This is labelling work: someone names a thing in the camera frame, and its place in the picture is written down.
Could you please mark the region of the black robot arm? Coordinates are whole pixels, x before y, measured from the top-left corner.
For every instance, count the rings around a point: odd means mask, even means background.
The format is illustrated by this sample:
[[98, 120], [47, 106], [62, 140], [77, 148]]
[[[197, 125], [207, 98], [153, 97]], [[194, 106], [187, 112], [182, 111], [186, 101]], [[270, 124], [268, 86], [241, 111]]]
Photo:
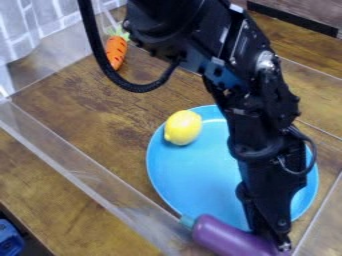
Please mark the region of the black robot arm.
[[202, 216], [193, 237], [221, 256], [289, 256], [290, 206], [316, 151], [293, 124], [300, 99], [270, 41], [230, 0], [129, 0], [127, 30], [154, 56], [198, 73], [229, 125], [242, 181], [236, 193], [250, 229]]

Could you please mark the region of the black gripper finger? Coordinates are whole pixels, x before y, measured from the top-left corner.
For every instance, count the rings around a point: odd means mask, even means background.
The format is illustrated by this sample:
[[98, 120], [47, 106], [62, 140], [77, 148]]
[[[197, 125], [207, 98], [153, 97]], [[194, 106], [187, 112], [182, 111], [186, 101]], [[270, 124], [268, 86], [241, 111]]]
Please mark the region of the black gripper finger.
[[254, 205], [254, 202], [250, 198], [242, 199], [244, 210], [246, 214], [248, 224], [254, 233], [261, 232], [261, 223], [260, 223], [260, 215]]
[[268, 242], [273, 245], [273, 248], [277, 252], [281, 252], [282, 240], [280, 234], [276, 230], [268, 225], [262, 224], [260, 227], [260, 235], [268, 240]]

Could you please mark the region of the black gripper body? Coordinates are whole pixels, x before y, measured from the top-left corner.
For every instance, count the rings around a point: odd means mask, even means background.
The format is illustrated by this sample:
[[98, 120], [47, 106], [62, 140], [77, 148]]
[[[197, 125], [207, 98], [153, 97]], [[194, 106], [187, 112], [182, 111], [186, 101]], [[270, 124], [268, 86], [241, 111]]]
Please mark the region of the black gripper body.
[[282, 251], [292, 250], [292, 201], [308, 184], [305, 141], [304, 136], [288, 134], [256, 151], [229, 139], [242, 178], [238, 198], [241, 202], [244, 198], [253, 200], [261, 225], [268, 224], [280, 234]]

